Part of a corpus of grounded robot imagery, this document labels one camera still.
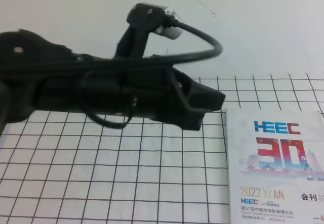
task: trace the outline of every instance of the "screw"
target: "screw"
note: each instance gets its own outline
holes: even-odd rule
[[[133,99],[133,107],[135,107],[137,105],[137,98]]]
[[[17,53],[17,54],[20,54],[20,53],[24,52],[24,49],[21,48],[21,47],[14,47],[14,52]]]

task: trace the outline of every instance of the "white wall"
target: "white wall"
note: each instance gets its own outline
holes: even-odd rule
[[[324,0],[0,0],[0,32],[24,28],[77,53],[111,57],[138,2],[170,6],[182,20],[217,38],[223,54],[181,66],[191,76],[324,71]],[[198,51],[185,33],[152,35],[147,55]]]

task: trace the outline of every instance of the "black cable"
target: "black cable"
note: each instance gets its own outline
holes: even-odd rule
[[[15,78],[21,76],[62,76],[62,75],[76,75],[84,74],[89,71],[109,71],[119,72],[125,69],[149,69],[162,66],[173,66],[175,64],[183,64],[194,61],[200,61],[216,57],[222,53],[222,46],[220,43],[209,36],[208,34],[193,28],[187,24],[181,23],[174,17],[170,18],[169,22],[174,27],[179,27],[185,31],[188,31],[199,38],[205,40],[211,44],[214,48],[196,53],[185,53],[171,56],[161,57],[147,57],[147,58],[114,58],[114,59],[102,59],[91,60],[87,59],[83,62],[65,61],[65,62],[48,62],[40,65],[38,63],[26,63],[24,65],[8,65],[2,66],[0,70],[0,78]]]
[[[94,71],[91,71],[91,72],[87,73],[86,75],[84,75],[82,77],[82,79],[80,80],[80,84],[78,87],[78,98],[79,98],[79,103],[80,103],[81,109],[91,120],[93,120],[97,124],[100,124],[104,127],[113,128],[113,129],[125,128],[128,125],[128,123],[131,121],[131,119],[133,118],[134,107],[136,106],[136,104],[129,103],[129,105],[126,106],[126,112],[124,112],[128,115],[128,119],[126,122],[123,122],[123,123],[112,122],[112,121],[100,118],[98,115],[95,114],[95,112],[91,109],[91,107],[89,106],[89,104],[83,97],[83,89],[85,86],[86,79],[88,79],[90,77],[90,75],[93,75],[93,74],[94,74]]]

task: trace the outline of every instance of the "grid paper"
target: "grid paper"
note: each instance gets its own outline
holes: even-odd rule
[[[227,95],[200,131],[34,112],[0,138],[0,223],[229,223],[226,107],[317,110],[324,76],[196,79]]]

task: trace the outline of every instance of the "black robotic arm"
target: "black robotic arm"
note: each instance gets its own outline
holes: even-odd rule
[[[176,19],[169,9],[137,4],[113,59],[74,54],[26,31],[0,34],[0,120],[26,119],[34,110],[85,112],[92,120],[123,128],[133,116],[199,130],[206,112],[220,110],[225,95],[173,68],[174,64],[218,56],[220,44]],[[142,58],[149,33],[172,39],[187,30],[209,42],[211,50]],[[124,123],[97,114],[122,114]]]

